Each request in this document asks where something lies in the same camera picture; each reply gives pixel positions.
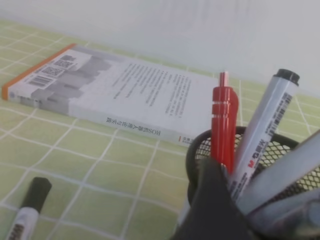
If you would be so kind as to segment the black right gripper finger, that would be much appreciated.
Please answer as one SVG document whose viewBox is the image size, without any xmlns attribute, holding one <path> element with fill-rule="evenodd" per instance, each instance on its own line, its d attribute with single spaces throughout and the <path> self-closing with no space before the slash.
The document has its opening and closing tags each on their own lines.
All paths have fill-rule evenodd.
<svg viewBox="0 0 320 240">
<path fill-rule="evenodd" d="M 251 240 L 253 234 L 230 198 L 220 165 L 210 158 L 200 164 L 197 184 L 187 188 L 190 206 L 173 240 Z"/>
</svg>

